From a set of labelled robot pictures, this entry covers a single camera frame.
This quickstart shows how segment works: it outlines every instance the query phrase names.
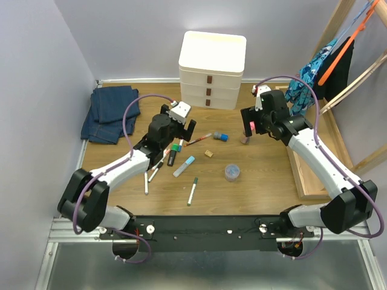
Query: marker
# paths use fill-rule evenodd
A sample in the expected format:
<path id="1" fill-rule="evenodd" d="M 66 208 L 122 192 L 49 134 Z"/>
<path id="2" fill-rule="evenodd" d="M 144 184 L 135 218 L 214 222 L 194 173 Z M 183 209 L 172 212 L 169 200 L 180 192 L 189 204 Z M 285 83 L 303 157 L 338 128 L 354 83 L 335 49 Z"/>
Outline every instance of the marker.
<path id="1" fill-rule="evenodd" d="M 157 166 L 158 166 L 161 162 L 164 161 L 164 159 L 168 156 L 168 154 L 169 154 L 170 151 L 171 151 L 170 149 L 164 150 L 164 154 L 163 154 L 162 159 L 160 159 L 160 161 L 159 161 L 154 167 L 152 167 L 152 171 L 155 171 L 155 170 L 156 170 Z"/>
<path id="2" fill-rule="evenodd" d="M 181 147 L 183 146 L 183 139 L 180 140 L 179 142 L 179 149 L 177 150 L 177 152 L 181 152 Z"/>
<path id="3" fill-rule="evenodd" d="M 171 152 L 169 154 L 168 163 L 167 163 L 168 166 L 173 166 L 174 165 L 175 157 L 176 157 L 176 153 L 177 153 L 177 149 L 178 148 L 179 148 L 178 144 L 173 144 L 172 145 L 172 149 L 171 149 Z"/>
<path id="4" fill-rule="evenodd" d="M 145 171 L 144 173 L 144 179 L 145 179 L 145 195 L 148 195 L 148 171 Z"/>
<path id="5" fill-rule="evenodd" d="M 194 192 L 195 192 L 195 188 L 196 188 L 196 185 L 198 184 L 198 178 L 195 177 L 195 180 L 193 181 L 193 184 L 192 184 L 192 188 L 191 188 L 191 193 L 189 195 L 189 199 L 188 199 L 188 202 L 187 202 L 187 205 L 190 206 L 191 205 L 191 202 L 192 202 L 192 198 L 194 196 Z"/>
<path id="6" fill-rule="evenodd" d="M 149 182 L 149 183 L 152 181 L 153 177 L 155 177 L 156 173 L 157 173 L 158 170 L 163 166 L 163 164 L 164 164 L 164 162 L 159 162 L 159 163 L 157 164 L 156 170 L 154 171 L 154 173 L 152 173 L 151 177 L 149 177 L 149 179 L 148 179 L 148 182 Z"/>
<path id="7" fill-rule="evenodd" d="M 184 147 L 187 147 L 187 146 L 189 146 L 189 145 L 191 145 L 191 144 L 193 144 L 193 143 L 196 143 L 196 142 L 199 142 L 199 141 L 201 141 L 201 140 L 204 140 L 204 139 L 206 139 L 206 138 L 208 138 L 208 137 L 211 137 L 211 135 L 212 135 L 212 133 L 208 133 L 206 136 L 200 137 L 200 138 L 198 138 L 198 139 L 196 139 L 196 140 L 193 140 L 193 141 L 191 141 L 191 142 L 186 143 L 186 144 L 184 145 Z"/>
<path id="8" fill-rule="evenodd" d="M 174 177 L 178 177 L 184 170 L 187 169 L 187 167 L 195 161 L 195 157 L 191 156 L 184 162 L 175 172 L 174 172 Z"/>

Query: black garment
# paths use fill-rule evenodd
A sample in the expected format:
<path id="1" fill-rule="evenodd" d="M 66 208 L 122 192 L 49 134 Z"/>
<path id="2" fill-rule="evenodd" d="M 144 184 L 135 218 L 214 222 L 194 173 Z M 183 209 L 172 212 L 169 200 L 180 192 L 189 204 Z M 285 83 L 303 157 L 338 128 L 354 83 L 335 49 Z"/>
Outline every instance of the black garment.
<path id="1" fill-rule="evenodd" d="M 355 41 L 352 41 L 351 45 L 348 47 L 342 58 L 339 60 L 335 68 L 333 69 L 329 78 L 325 81 L 322 86 L 319 86 L 317 83 L 331 66 L 333 61 L 336 59 L 337 55 L 340 53 L 344 45 L 347 43 L 349 37 L 343 42 L 343 44 L 330 56 L 328 56 L 322 63 L 318 73 L 317 79 L 314 83 L 313 90 L 317 95 L 319 100 L 325 98 L 327 101 L 332 100 L 335 96 L 338 95 L 343 89 L 346 88 L 348 82 L 348 73 L 350 71 L 352 53 L 354 49 Z"/>

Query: wooden table surface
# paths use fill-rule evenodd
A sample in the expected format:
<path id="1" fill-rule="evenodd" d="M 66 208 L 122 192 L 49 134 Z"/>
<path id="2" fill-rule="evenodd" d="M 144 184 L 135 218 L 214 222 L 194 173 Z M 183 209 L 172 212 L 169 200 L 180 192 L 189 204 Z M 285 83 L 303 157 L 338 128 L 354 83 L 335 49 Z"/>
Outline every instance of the wooden table surface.
<path id="1" fill-rule="evenodd" d="M 104 86 L 129 85 L 106 83 Z M 269 83 L 272 88 L 277 85 Z M 135 83 L 140 94 L 157 93 L 180 100 L 179 83 Z M 240 143 L 243 125 L 241 108 L 253 106 L 252 84 L 243 83 L 235 110 L 192 107 L 189 119 L 197 122 L 192 140 L 215 131 L 227 134 L 223 142 L 212 137 L 184 147 L 177 153 L 173 167 L 164 166 L 149 184 L 149 195 L 144 194 L 144 176 L 137 175 L 109 194 L 109 205 L 120 205 L 134 214 L 278 214 L 296 204 L 318 204 L 327 200 L 301 201 L 294 183 L 285 146 L 267 135 L 254 135 L 249 145 Z M 131 137 L 136 144 L 148 131 L 151 118 L 159 113 L 163 99 L 151 97 L 140 101 L 141 114 L 137 117 Z M 213 157 L 204 155 L 206 150 Z M 117 145 L 88 143 L 83 168 L 92 170 L 107 165 L 129 151 L 125 138 Z M 195 161 L 178 177 L 172 173 L 193 155 Z M 224 178 L 228 164 L 241 170 L 236 182 Z M 187 200 L 195 177 L 199 181 L 192 205 Z"/>

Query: red marker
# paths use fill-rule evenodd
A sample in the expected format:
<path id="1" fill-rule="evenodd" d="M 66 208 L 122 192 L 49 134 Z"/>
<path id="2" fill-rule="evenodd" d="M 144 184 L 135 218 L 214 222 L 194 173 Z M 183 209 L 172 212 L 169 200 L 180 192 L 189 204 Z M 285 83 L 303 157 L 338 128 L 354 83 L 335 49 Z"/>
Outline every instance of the red marker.
<path id="1" fill-rule="evenodd" d="M 201 140 L 203 140 L 203 139 L 206 139 L 206 138 L 208 138 L 208 137 L 211 137 L 211 135 L 212 135 L 212 133 L 208 133 L 206 136 L 200 137 L 200 138 L 198 138 L 198 139 L 196 139 L 196 140 L 193 140 L 193 141 L 191 141 L 191 142 L 186 143 L 186 144 L 184 145 L 184 147 L 187 147 L 188 145 L 191 145 L 191 144 L 193 144 L 193 143 L 196 143 L 196 142 L 199 142 L 199 141 L 201 141 Z"/>

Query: gray wall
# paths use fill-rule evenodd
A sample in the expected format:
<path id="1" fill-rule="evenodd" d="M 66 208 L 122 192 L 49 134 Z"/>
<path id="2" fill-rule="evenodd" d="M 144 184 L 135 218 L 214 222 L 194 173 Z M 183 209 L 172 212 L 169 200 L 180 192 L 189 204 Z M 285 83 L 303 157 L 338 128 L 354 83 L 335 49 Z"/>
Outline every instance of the gray wall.
<path id="1" fill-rule="evenodd" d="M 0 289 L 33 289 L 94 86 L 52 0 L 0 9 Z"/>
<path id="2" fill-rule="evenodd" d="M 356 2 L 344 26 L 352 20 L 364 3 L 364 0 L 358 0 Z M 382 24 L 377 15 L 374 15 L 367 22 L 366 30 L 361 32 L 355 40 L 355 49 L 348 83 L 356 79 L 364 70 L 373 64 L 385 49 L 387 49 L 387 28 Z M 386 76 L 387 65 L 384 64 L 364 84 L 333 110 L 337 125 L 354 164 L 387 142 Z M 382 212 L 386 213 L 387 163 L 379 165 L 361 177 L 364 180 L 372 179 L 377 184 L 379 188 L 377 204 Z M 379 220 L 376 214 L 373 214 L 368 224 L 373 233 L 379 229 Z M 371 241 L 385 280 L 387 280 L 386 244 L 386 233 Z"/>
<path id="3" fill-rule="evenodd" d="M 55 0 L 98 79 L 178 77 L 187 30 L 247 38 L 245 78 L 294 74 L 337 0 Z"/>

